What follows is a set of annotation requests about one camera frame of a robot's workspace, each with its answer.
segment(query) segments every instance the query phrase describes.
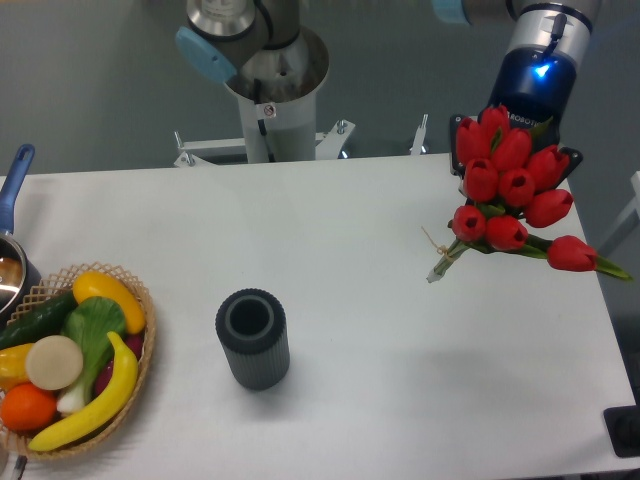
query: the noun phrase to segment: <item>fruit basket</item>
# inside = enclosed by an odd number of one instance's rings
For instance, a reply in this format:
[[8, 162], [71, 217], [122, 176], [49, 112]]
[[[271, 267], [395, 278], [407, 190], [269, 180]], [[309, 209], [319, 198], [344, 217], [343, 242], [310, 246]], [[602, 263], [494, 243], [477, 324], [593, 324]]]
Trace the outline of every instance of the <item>fruit basket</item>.
[[[135, 382], [135, 387], [125, 406], [101, 428], [75, 442], [69, 443], [50, 452], [35, 452], [30, 450], [27, 445], [29, 444], [31, 437], [9, 430], [0, 420], [0, 442], [4, 448], [19, 455], [24, 455], [30, 460], [56, 460], [68, 458], [73, 455], [86, 452], [103, 442], [107, 437], [109, 437], [109, 435], [120, 427], [124, 419], [127, 417], [147, 376], [156, 336], [156, 318], [153, 302], [148, 289], [142, 284], [138, 277], [134, 276], [121, 266], [112, 266], [101, 263], [73, 265], [69, 268], [62, 269], [57, 274], [50, 275], [48, 278], [41, 280], [40, 284], [34, 286], [31, 289], [31, 292], [25, 296], [22, 304], [20, 304], [12, 314], [9, 323], [20, 322], [21, 318], [27, 312], [45, 300], [71, 290], [71, 287], [78, 276], [87, 271], [105, 273], [119, 280], [127, 290], [133, 294], [142, 308], [146, 320], [146, 326], [144, 327], [144, 343], [142, 347], [142, 355], [138, 361], [138, 376]], [[4, 400], [4, 396], [5, 392], [0, 390], [0, 405]]]

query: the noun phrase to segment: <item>light blue joint cap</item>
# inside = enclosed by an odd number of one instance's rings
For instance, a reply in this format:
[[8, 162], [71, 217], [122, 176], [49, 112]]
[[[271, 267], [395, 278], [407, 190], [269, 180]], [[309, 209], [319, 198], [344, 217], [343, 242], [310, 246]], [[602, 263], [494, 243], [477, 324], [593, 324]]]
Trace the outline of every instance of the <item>light blue joint cap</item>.
[[462, 0], [431, 0], [431, 4], [441, 22], [469, 25]]
[[180, 27], [176, 33], [176, 45], [187, 62], [209, 80], [225, 83], [237, 73], [227, 57], [187, 27]]

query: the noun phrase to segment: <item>blue light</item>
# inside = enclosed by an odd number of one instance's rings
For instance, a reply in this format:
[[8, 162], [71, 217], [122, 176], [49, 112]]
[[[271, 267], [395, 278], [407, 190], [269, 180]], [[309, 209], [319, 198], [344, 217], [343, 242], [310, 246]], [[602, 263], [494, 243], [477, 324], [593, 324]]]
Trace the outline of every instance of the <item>blue light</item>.
[[541, 67], [534, 68], [533, 71], [536, 72], [538, 77], [544, 78], [544, 76], [549, 71], [549, 68], [551, 68], [551, 65], [546, 64], [546, 65], [542, 65]]

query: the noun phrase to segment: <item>pot handle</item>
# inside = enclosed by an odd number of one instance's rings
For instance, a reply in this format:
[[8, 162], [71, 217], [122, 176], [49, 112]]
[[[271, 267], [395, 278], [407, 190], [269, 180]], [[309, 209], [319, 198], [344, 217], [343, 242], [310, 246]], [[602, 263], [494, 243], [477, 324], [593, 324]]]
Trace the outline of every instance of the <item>pot handle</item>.
[[7, 178], [0, 190], [0, 232], [13, 233], [13, 210], [18, 192], [36, 153], [33, 145], [22, 145], [11, 164]]

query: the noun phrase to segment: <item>twine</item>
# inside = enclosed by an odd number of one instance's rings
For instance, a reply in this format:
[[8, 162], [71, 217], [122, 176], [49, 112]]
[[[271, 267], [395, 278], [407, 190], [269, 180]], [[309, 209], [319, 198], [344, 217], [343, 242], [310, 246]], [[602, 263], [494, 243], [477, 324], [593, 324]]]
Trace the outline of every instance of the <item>twine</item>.
[[420, 227], [420, 228], [422, 228], [422, 231], [425, 233], [427, 238], [429, 238], [429, 241], [431, 242], [431, 245], [434, 246], [434, 248], [436, 249], [436, 252], [438, 252], [438, 255], [442, 255], [444, 258], [449, 260], [451, 263], [456, 261], [455, 258], [453, 258], [453, 257], [451, 257], [449, 255], [449, 249], [446, 246], [444, 246], [444, 245], [438, 246], [438, 244], [436, 244], [436, 242], [433, 241], [433, 238], [431, 238], [431, 235], [429, 235], [429, 232], [427, 232], [427, 230], [424, 227]]

